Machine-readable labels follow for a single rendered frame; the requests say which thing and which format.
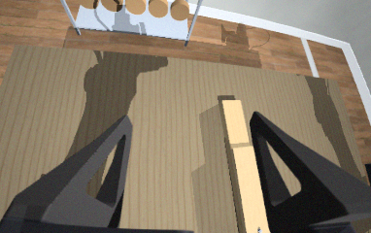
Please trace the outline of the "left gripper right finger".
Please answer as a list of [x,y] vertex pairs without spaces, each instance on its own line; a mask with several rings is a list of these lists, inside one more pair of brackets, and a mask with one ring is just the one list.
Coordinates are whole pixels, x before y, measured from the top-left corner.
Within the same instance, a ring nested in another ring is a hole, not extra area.
[[[260,112],[253,112],[250,129],[270,233],[371,217],[370,185],[290,137]],[[293,196],[267,143],[301,184]]]

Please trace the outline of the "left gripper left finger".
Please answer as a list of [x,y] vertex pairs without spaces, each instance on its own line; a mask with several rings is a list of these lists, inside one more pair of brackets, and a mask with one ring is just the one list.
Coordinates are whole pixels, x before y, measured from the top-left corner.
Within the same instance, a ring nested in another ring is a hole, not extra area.
[[[129,117],[122,116],[89,145],[16,195],[3,216],[119,228],[132,128]],[[86,194],[86,186],[114,147],[112,164],[95,199]]]

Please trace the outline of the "pale yellow flat bar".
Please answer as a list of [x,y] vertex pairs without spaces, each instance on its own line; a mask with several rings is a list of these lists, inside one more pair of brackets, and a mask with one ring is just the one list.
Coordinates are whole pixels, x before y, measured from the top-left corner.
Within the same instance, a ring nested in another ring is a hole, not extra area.
[[249,147],[249,138],[244,120],[240,100],[223,100],[219,103],[219,112],[226,146],[232,188],[235,200],[235,207],[239,225],[239,232],[243,232],[240,206],[230,149]]

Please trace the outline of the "light wooden slat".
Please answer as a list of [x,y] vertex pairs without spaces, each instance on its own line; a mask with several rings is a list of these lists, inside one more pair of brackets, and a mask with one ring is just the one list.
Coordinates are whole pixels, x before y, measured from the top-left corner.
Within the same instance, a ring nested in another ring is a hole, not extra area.
[[244,233],[270,233],[253,147],[230,149]]

